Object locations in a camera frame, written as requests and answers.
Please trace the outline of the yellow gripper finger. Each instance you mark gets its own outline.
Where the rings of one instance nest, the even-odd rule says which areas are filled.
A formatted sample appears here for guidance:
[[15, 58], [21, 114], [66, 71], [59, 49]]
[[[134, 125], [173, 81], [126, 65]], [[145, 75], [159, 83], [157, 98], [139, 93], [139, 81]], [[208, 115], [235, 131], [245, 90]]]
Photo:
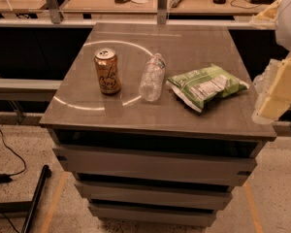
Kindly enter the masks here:
[[264, 11], [253, 16], [249, 21], [249, 25], [259, 29], [274, 29], [281, 2], [282, 0], [276, 0]]
[[271, 124], [291, 107], [291, 52], [281, 61], [271, 59], [262, 75], [254, 79], [258, 92], [252, 120]]

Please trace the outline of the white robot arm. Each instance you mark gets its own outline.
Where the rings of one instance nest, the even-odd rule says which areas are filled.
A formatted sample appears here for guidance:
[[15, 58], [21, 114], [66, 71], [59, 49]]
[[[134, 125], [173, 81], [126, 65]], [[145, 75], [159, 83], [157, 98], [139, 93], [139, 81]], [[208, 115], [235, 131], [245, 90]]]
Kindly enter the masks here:
[[252, 120], [270, 124], [291, 107], [291, 0], [276, 0], [253, 16], [249, 24], [273, 29], [276, 42], [289, 51], [282, 60], [271, 59], [265, 71], [253, 81], [258, 98]]

